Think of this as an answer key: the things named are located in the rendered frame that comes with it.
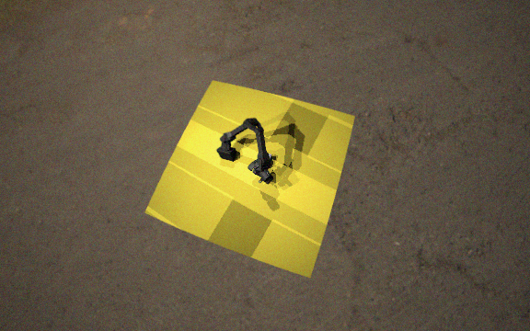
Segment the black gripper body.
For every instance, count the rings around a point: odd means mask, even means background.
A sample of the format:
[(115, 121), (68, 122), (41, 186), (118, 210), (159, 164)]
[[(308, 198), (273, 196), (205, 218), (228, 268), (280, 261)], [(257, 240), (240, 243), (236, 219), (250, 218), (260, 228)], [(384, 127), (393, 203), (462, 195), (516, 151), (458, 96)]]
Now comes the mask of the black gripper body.
[[(254, 169), (253, 169), (253, 168), (254, 168)], [(248, 169), (249, 169), (250, 171), (255, 172), (255, 174), (257, 174), (257, 175), (260, 177), (259, 173), (256, 172), (256, 170), (255, 170), (255, 167), (254, 167), (253, 162), (248, 166)], [(253, 170), (252, 170), (252, 169), (253, 169)], [(269, 181), (265, 182), (265, 183), (266, 183), (267, 185), (269, 185), (269, 184), (271, 183), (272, 180), (273, 180), (273, 176), (271, 176), (271, 179), (270, 179)]]

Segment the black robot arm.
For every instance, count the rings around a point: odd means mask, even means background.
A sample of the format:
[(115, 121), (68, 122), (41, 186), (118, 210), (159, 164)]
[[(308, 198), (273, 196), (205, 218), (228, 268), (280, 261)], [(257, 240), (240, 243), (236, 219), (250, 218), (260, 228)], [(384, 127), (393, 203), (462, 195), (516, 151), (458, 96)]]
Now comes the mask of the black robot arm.
[[(258, 128), (257, 128), (257, 127)], [(264, 139), (264, 129), (261, 127), (261, 124), (256, 119), (245, 119), (242, 124), (237, 126), (231, 131), (227, 131), (223, 136), (220, 137), (222, 142), (221, 150), (228, 151), (231, 149), (231, 142), (236, 139), (236, 135), (240, 132), (249, 128), (250, 130), (256, 133), (257, 144), (258, 144), (258, 155), (255, 161), (253, 161), (256, 172), (259, 173), (260, 177), (264, 182), (267, 182), (271, 179), (271, 173), (268, 169), (271, 166), (271, 159), (266, 150), (265, 139)]]

